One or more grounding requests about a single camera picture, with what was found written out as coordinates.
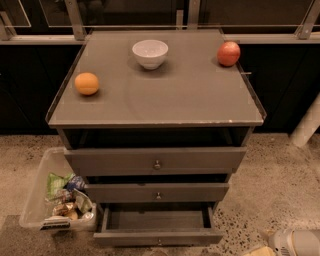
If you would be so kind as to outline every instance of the concrete floor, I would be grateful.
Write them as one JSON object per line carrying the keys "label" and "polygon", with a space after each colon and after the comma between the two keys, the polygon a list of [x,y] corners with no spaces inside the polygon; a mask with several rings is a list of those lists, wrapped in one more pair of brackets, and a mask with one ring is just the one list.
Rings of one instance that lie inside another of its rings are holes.
{"label": "concrete floor", "polygon": [[0,255],[241,255],[278,229],[320,228],[320,135],[297,148],[286,134],[254,134],[214,214],[225,236],[208,247],[104,248],[90,232],[40,232],[18,224],[44,151],[58,136],[0,136]]}

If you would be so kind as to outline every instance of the white cylinder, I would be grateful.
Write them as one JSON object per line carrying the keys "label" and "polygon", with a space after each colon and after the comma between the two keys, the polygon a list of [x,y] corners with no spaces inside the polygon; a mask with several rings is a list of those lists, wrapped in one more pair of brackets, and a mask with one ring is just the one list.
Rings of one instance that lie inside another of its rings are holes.
{"label": "white cylinder", "polygon": [[298,147],[304,146],[320,126],[320,93],[290,136]]}

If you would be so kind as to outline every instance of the trash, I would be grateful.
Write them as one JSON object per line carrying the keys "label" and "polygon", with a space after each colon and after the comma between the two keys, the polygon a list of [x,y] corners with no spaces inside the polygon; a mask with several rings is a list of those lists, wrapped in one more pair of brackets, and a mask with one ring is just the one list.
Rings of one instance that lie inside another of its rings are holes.
{"label": "trash", "polygon": [[57,193],[54,195],[54,197],[51,199],[51,201],[55,204],[64,204],[68,203],[73,200],[73,194],[72,192],[66,190],[66,189],[59,189]]}
{"label": "trash", "polygon": [[[52,209],[52,216],[68,217],[71,220],[82,218],[84,214],[92,209],[92,202],[89,197],[81,192],[84,189],[84,180],[74,173],[69,173],[65,177],[49,173],[47,178],[47,198],[48,209]],[[93,216],[87,214],[84,218],[92,219]]]}
{"label": "trash", "polygon": [[92,209],[92,202],[90,198],[77,189],[73,190],[73,197],[76,199],[78,209],[83,213],[87,213]]}
{"label": "trash", "polygon": [[58,204],[53,208],[53,216],[65,216],[71,210],[74,210],[77,206],[74,203]]}
{"label": "trash", "polygon": [[94,217],[94,213],[93,212],[87,212],[87,213],[82,215],[81,219],[83,219],[83,220],[91,220],[93,217]]}
{"label": "trash", "polygon": [[79,218],[76,210],[69,211],[67,214],[64,215],[64,217],[68,217],[71,220],[77,220]]}
{"label": "trash", "polygon": [[64,177],[60,177],[52,172],[47,178],[47,200],[51,201],[56,197],[58,190],[63,189],[68,181],[75,176],[74,173],[69,173]]}
{"label": "trash", "polygon": [[66,189],[68,191],[73,191],[74,189],[82,191],[84,189],[84,185],[85,182],[81,176],[74,176],[68,181]]}

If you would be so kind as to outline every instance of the red apple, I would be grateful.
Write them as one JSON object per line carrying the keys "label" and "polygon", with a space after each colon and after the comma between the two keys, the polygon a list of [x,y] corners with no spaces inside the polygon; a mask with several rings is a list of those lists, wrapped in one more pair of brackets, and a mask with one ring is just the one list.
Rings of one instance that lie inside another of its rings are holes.
{"label": "red apple", "polygon": [[240,57],[240,47],[235,42],[223,43],[217,53],[218,61],[221,65],[230,67],[236,64]]}

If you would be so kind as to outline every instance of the plastic bin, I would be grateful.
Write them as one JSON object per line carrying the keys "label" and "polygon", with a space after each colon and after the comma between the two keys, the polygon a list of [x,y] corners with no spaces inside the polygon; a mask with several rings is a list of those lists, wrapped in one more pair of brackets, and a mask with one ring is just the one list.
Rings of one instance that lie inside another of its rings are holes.
{"label": "plastic bin", "polygon": [[79,230],[94,231],[97,223],[97,208],[93,204],[91,219],[70,220],[62,217],[55,221],[46,221],[51,217],[52,208],[49,209],[45,201],[47,177],[49,172],[53,172],[59,176],[73,172],[69,163],[64,157],[64,148],[50,148],[41,159],[38,173],[35,177],[34,184],[31,188],[29,197],[26,201],[19,224],[24,228],[30,229],[55,229],[55,230]]}

